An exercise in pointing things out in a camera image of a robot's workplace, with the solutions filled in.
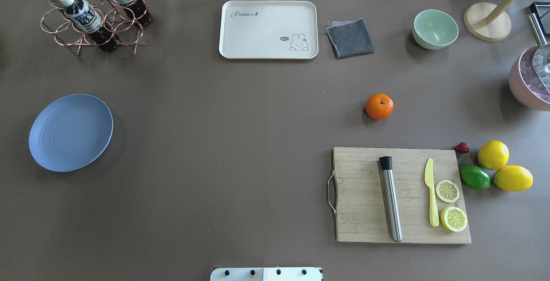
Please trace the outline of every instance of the strawberry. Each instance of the strawberry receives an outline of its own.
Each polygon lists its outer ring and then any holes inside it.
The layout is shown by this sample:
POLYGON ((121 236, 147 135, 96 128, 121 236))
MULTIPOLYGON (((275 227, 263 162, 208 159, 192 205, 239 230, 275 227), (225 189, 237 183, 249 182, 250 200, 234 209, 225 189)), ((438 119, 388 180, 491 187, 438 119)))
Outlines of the strawberry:
POLYGON ((470 152, 470 145, 467 142, 461 142, 454 147, 454 150, 458 153, 470 152))

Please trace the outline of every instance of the pink bowl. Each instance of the pink bowl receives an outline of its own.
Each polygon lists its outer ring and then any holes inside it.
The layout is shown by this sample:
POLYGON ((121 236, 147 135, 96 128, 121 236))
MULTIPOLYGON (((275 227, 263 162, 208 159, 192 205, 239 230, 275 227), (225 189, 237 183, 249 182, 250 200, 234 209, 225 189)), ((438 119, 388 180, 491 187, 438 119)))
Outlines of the pink bowl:
POLYGON ((550 93, 542 85, 532 65, 537 49, 538 46, 533 46, 521 54, 510 70, 508 84, 520 103, 533 109, 550 111, 550 93))

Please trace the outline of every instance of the black muddler tip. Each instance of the black muddler tip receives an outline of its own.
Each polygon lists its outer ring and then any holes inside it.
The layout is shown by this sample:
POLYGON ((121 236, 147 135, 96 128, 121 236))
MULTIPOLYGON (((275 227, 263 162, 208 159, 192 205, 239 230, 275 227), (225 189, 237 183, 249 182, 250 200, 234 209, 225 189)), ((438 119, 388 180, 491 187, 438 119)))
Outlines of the black muddler tip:
POLYGON ((391 170, 391 156, 382 156, 380 158, 380 167, 382 170, 391 170))

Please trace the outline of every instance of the gray cloth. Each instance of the gray cloth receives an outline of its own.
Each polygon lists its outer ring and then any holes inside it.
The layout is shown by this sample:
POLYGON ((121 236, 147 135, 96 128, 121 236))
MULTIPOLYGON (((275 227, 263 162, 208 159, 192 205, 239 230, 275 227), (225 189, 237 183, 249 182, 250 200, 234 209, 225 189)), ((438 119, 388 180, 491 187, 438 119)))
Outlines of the gray cloth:
POLYGON ((326 30, 338 58, 375 51, 363 18, 355 21, 334 21, 326 30))

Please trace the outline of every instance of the round wooden base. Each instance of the round wooden base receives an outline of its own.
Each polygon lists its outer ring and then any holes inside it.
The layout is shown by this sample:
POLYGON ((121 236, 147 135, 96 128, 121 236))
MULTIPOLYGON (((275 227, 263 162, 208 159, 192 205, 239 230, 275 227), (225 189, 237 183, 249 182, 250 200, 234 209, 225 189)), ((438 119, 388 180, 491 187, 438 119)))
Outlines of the round wooden base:
POLYGON ((497 5, 492 3, 476 3, 464 12, 464 23, 473 35, 488 42, 503 40, 510 34, 512 27, 509 15, 503 11, 493 22, 487 24, 485 18, 497 5))

